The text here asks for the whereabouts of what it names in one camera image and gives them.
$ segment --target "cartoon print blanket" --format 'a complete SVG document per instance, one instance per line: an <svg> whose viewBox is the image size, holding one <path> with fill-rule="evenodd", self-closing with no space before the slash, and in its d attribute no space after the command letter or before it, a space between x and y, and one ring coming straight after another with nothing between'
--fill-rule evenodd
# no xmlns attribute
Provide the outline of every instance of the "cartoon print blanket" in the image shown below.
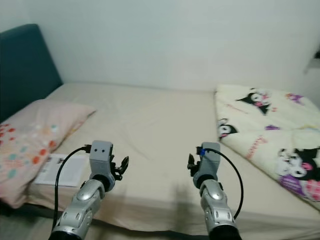
<svg viewBox="0 0 320 240"><path fill-rule="evenodd" d="M320 111L298 94L220 85L219 139L320 210Z"/></svg>

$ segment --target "beige bed sheet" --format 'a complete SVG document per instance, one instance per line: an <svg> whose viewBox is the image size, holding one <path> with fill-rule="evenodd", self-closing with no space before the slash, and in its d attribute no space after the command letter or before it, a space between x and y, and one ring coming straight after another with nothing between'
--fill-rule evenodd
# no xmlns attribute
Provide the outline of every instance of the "beige bed sheet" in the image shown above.
<svg viewBox="0 0 320 240"><path fill-rule="evenodd" d="M212 92L67 83L48 98L97 108L56 153L68 154L93 140L105 140L114 144L118 164L130 157L123 180L107 193L94 218L130 230L206 234L199 190L193 185L187 162L196 146L217 141ZM316 209L228 147L221 145L221 151L242 176L244 202L237 225L243 236L263 236L261 240L320 236L320 214ZM87 180L89 174L88 165L82 180ZM240 199L239 181L224 160L218 178L235 211ZM59 188L60 210L70 203L77 189ZM28 202L53 209L54 187L31 184Z"/></svg>

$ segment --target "headboard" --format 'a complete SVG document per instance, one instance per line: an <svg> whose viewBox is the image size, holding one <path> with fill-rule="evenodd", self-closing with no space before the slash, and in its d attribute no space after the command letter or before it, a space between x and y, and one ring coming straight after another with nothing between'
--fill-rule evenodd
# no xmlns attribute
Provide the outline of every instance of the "headboard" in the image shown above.
<svg viewBox="0 0 320 240"><path fill-rule="evenodd" d="M37 24L0 33L0 123L62 84Z"/></svg>

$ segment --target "paper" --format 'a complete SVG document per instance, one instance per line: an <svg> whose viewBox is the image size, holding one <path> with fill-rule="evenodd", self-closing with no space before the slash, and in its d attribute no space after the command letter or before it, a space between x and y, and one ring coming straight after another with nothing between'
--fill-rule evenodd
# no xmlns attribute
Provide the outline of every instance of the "paper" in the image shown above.
<svg viewBox="0 0 320 240"><path fill-rule="evenodd" d="M49 157L34 180L35 184L55 185L58 170L68 155L49 154ZM85 155L73 155L64 164L59 177L59 186L76 187L79 185L85 168L89 161Z"/></svg>

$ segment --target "black cable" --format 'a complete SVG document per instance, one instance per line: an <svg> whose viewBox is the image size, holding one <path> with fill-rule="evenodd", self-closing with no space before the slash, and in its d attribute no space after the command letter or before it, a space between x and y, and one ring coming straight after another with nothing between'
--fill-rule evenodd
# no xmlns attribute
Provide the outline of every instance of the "black cable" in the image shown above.
<svg viewBox="0 0 320 240"><path fill-rule="evenodd" d="M224 155L223 153L219 152L218 150L214 150L214 149L212 149L212 148L203 148L202 151L203 151L203 153L207 151L207 152L214 152L214 153L216 153L216 154L219 154L219 155L222 156L225 160L228 161L228 163L233 167L234 171L236 172L236 174L237 174L237 176L238 176L238 178L239 178L240 188L241 188L240 203L239 203L238 209L237 209L237 211L235 212L235 215L234 215L234 219L236 219L237 216L239 215L240 211L241 211L242 204L243 204L243 202L244 202L244 185L243 185L243 182L242 182L240 173L238 172L238 169L237 169L236 166L233 164L233 162L232 162L226 155Z"/></svg>
<svg viewBox="0 0 320 240"><path fill-rule="evenodd" d="M71 152L62 162L61 166L59 167L59 170L56 174L56 178L55 178L55 185L54 185L54 211L53 211L53 223L52 223L52 230L55 228L56 224L57 224L57 220L58 220L58 205L59 205L59 195L58 195L58 185L59 185L59 177L60 177L60 173L62 168L64 167L64 165L66 164L66 162L68 161L68 159L75 154L76 152L79 152L81 150L84 150L86 152L88 152L88 145L80 147L76 150L74 150L73 152Z"/></svg>

